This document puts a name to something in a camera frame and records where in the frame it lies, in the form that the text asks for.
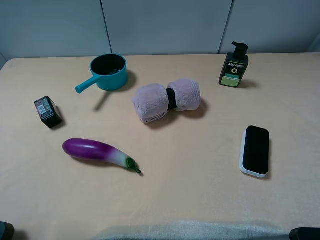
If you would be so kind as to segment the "black robot base right corner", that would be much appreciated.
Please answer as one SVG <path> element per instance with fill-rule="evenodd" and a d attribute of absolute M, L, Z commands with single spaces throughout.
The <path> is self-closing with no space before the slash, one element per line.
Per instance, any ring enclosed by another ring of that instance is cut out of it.
<path fill-rule="evenodd" d="M 290 240 L 320 240 L 320 228 L 299 227 L 290 231 Z"/>

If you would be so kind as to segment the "black robot base left corner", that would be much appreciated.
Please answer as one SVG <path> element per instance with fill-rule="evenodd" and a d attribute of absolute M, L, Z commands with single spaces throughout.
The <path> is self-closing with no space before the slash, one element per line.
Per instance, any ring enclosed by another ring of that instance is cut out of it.
<path fill-rule="evenodd" d="M 0 222 L 0 240 L 12 240 L 15 233 L 15 228 L 7 222 Z"/>

